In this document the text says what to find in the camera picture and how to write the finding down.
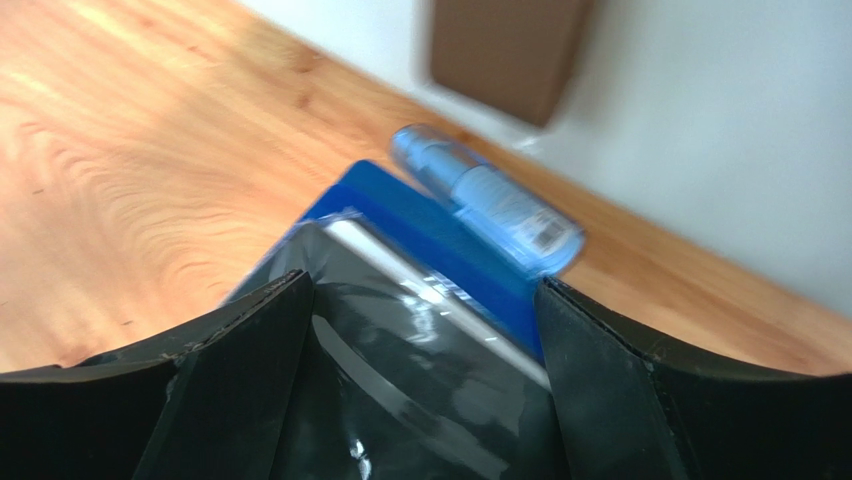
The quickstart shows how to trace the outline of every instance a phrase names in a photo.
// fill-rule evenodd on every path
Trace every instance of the blue object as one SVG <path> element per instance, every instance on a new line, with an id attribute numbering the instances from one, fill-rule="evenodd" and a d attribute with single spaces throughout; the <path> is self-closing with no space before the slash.
<path id="1" fill-rule="evenodd" d="M 558 274 L 583 245 L 579 225 L 431 127 L 398 131 L 391 154 L 456 218 L 531 278 Z"/>
<path id="2" fill-rule="evenodd" d="M 383 237 L 458 285 L 510 338 L 543 362 L 532 303 L 538 281 L 509 264 L 449 211 L 366 160 L 354 164 L 303 220 L 345 208 L 363 213 Z"/>

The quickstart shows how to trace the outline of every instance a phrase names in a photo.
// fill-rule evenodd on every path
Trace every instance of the white wall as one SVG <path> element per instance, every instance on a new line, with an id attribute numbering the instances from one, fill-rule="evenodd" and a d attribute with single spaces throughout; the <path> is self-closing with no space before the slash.
<path id="1" fill-rule="evenodd" d="M 244 0 L 309 42 L 852 316 L 852 2 L 610 0 L 545 130 L 428 84 L 425 0 Z"/>

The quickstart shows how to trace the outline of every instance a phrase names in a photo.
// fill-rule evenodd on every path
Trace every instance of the wooden table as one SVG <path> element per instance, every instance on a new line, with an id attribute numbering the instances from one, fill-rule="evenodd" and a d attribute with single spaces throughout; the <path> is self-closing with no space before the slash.
<path id="1" fill-rule="evenodd" d="M 0 14 L 0 371 L 71 365 L 210 310 L 353 161 L 392 168 L 388 139 L 414 122 L 577 218 L 588 247 L 564 279 L 609 307 L 751 362 L 852 370 L 848 320 L 237 4 L 8 0 Z"/>

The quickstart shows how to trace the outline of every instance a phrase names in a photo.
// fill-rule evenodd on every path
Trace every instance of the brown box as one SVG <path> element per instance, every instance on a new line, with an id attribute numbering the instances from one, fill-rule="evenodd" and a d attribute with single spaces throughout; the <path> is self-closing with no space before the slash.
<path id="1" fill-rule="evenodd" d="M 574 72 L 594 0 L 435 0 L 432 77 L 544 126 Z"/>

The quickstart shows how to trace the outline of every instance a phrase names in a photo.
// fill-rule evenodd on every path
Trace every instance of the blue bottle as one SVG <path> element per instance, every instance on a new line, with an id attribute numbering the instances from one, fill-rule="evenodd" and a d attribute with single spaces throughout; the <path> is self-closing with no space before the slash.
<path id="1" fill-rule="evenodd" d="M 402 128 L 391 138 L 391 155 L 527 278 L 558 274 L 583 245 L 576 222 L 434 128 Z"/>

